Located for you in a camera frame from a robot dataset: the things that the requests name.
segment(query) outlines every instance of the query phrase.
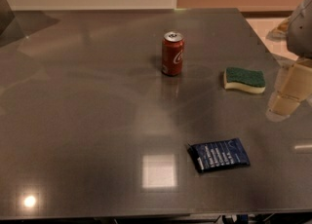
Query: table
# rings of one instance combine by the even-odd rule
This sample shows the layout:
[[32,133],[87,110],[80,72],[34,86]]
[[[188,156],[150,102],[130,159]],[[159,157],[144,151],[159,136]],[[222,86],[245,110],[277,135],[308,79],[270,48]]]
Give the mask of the table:
[[[266,118],[279,66],[238,10],[15,15],[0,42],[0,219],[312,209],[298,146],[312,109]],[[169,30],[186,42],[176,77],[161,73]],[[228,66],[262,70],[265,93],[226,91]],[[199,175],[186,144],[233,137],[251,166]]]

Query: floor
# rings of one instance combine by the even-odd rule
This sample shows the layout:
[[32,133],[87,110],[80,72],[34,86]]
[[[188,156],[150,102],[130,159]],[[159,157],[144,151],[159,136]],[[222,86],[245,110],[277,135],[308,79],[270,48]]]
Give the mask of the floor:
[[286,40],[270,40],[267,38],[267,34],[274,27],[278,26],[282,22],[283,18],[265,18],[265,19],[247,19],[247,22],[253,28],[255,33],[262,40],[267,49],[276,57],[286,57],[292,60],[296,60],[297,56],[290,53],[286,46]]

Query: red can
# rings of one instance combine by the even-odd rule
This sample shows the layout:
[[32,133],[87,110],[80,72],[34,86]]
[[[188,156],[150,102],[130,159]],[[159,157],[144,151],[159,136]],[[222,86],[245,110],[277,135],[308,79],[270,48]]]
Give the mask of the red can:
[[163,68],[166,75],[175,76],[182,71],[184,38],[178,32],[168,32],[163,39]]

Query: green sponge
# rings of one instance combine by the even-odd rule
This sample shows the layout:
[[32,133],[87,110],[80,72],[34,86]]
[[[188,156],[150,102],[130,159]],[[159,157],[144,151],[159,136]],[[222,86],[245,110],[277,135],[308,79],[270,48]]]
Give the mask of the green sponge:
[[224,87],[248,93],[263,93],[265,81],[262,71],[227,67],[224,72]]

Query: can lid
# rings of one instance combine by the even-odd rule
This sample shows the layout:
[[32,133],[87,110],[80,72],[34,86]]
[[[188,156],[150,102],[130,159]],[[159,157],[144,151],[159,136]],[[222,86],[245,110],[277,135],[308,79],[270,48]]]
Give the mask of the can lid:
[[183,35],[181,35],[178,32],[171,31],[171,32],[166,33],[164,35],[164,38],[170,42],[178,42],[183,39]]

